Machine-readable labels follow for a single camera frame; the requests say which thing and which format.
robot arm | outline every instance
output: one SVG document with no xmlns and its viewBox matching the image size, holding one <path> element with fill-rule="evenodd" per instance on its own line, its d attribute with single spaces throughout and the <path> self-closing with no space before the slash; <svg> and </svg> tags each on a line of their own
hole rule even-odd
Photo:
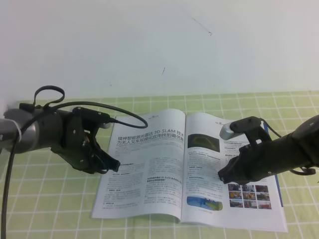
<svg viewBox="0 0 319 239">
<path fill-rule="evenodd" d="M 41 90 L 52 88 L 64 94 L 64 91 L 58 87 L 46 86 L 40 88 L 35 97 Z M 64 96 L 52 103 L 58 103 L 63 98 Z M 106 106 L 99 103 L 91 105 Z M 4 119 L 0 119 L 0 151 L 3 148 L 10 151 L 14 139 L 19 136 L 19 141 L 15 145 L 16 153 L 50 147 L 53 153 L 60 155 L 74 169 L 90 174 L 95 172 L 104 174 L 108 170 L 117 172 L 120 162 L 104 152 L 96 141 L 99 128 L 105 128 L 111 123 L 137 128 L 146 128 L 148 124 L 133 113 L 112 106 L 107 107 L 129 114 L 142 121 L 145 126 L 119 122 L 109 114 L 83 107 L 76 107 L 72 112 L 67 112 L 58 110 L 57 107 L 50 107 L 49 104 L 35 106 L 35 101 L 33 104 L 22 103 L 19 109 L 8 110 L 4 113 Z M 32 119 L 36 120 L 21 132 L 20 129 Z"/>
<path fill-rule="evenodd" d="M 250 144 L 240 148 L 240 154 L 218 172 L 221 181 L 246 184 L 289 170 L 300 175 L 316 173 L 311 167 L 319 167 L 319 115 L 273 141 L 260 125 L 261 119 L 256 117 L 224 125 L 222 139 L 244 133 Z"/>
</svg>

black cable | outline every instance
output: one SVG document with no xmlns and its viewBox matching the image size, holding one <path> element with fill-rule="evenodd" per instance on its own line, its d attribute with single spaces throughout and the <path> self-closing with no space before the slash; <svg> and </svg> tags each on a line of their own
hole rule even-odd
<svg viewBox="0 0 319 239">
<path fill-rule="evenodd" d="M 267 125 L 267 127 L 275 134 L 277 135 L 279 138 L 281 138 L 281 135 L 278 134 L 273 128 L 271 128 L 271 126 L 267 123 L 267 121 L 265 121 L 263 118 L 259 118 L 261 121 L 263 121 L 265 123 L 265 125 Z"/>
<path fill-rule="evenodd" d="M 113 119 L 113 122 L 119 123 L 122 125 L 126 125 L 129 127 L 133 128 L 146 128 L 148 127 L 148 123 L 146 122 L 145 119 L 142 117 L 129 112 L 127 110 L 115 107 L 115 106 L 110 106 L 110 105 L 105 105 L 102 103 L 96 103 L 96 102 L 86 102 L 86 101 L 78 101 L 78 102 L 67 102 L 67 103 L 62 103 L 57 106 L 53 107 L 47 107 L 43 112 L 39 113 L 38 115 L 34 116 L 31 120 L 29 120 L 22 128 L 21 128 L 21 135 L 24 134 L 24 132 L 37 120 L 39 120 L 42 117 L 45 117 L 46 115 L 52 114 L 55 111 L 57 111 L 60 108 L 67 107 L 67 106 L 78 106 L 78 105 L 83 105 L 83 106 L 96 106 L 96 107 L 101 107 L 101 108 L 106 108 L 110 110 L 115 110 L 124 114 L 127 114 L 129 116 L 132 116 L 140 121 L 142 121 L 145 125 L 139 126 L 139 125 L 133 125 L 125 122 L 118 121 L 117 119 Z M 3 189 L 3 198 L 2 198 L 2 210 L 1 210 L 1 239 L 6 239 L 6 211 L 7 211 L 7 201 L 8 201 L 8 193 L 9 193 L 9 185 L 10 185 L 10 177 L 11 177 L 11 172 L 12 172 L 12 166 L 13 166 L 13 159 L 15 155 L 15 149 L 16 149 L 16 144 L 18 142 L 19 135 L 17 134 L 15 136 L 15 139 L 13 141 L 12 149 L 10 152 L 10 157 L 8 161 L 8 166 L 6 170 L 6 175 L 5 175 L 5 182 L 4 182 L 4 189 Z"/>
</svg>

open magazine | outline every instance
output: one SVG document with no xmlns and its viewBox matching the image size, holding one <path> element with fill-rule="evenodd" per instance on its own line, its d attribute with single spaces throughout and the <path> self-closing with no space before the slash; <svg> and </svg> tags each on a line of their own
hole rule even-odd
<svg viewBox="0 0 319 239">
<path fill-rule="evenodd" d="M 217 172 L 248 144 L 245 135 L 219 137 L 230 120 L 174 109 L 142 117 L 145 129 L 114 126 L 108 153 L 121 166 L 101 177 L 93 218 L 169 214 L 181 223 L 287 232 L 275 176 L 244 186 L 220 181 Z"/>
</svg>

white wall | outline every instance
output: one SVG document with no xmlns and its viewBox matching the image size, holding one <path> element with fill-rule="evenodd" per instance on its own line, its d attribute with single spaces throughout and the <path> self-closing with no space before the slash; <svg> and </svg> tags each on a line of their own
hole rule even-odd
<svg viewBox="0 0 319 239">
<path fill-rule="evenodd" d="M 318 90 L 318 12 L 317 0 L 2 0 L 0 94 Z"/>
</svg>

green checkered tablecloth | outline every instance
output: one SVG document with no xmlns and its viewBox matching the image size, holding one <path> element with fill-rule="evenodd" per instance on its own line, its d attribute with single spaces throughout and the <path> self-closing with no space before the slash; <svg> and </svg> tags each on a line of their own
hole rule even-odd
<svg viewBox="0 0 319 239">
<path fill-rule="evenodd" d="M 319 114 L 319 91 L 197 96 L 86 99 L 137 114 L 167 108 L 206 112 L 225 119 L 263 117 L 284 135 Z M 115 116 L 115 112 L 99 109 Z M 106 150 L 111 130 L 100 130 Z M 8 153 L 0 155 L 7 162 Z M 8 239 L 316 239 L 319 238 L 319 176 L 279 175 L 289 233 L 178 224 L 171 216 L 91 219 L 99 174 L 72 169 L 48 149 L 17 155 L 7 212 Z M 3 191 L 4 173 L 0 179 Z"/>
</svg>

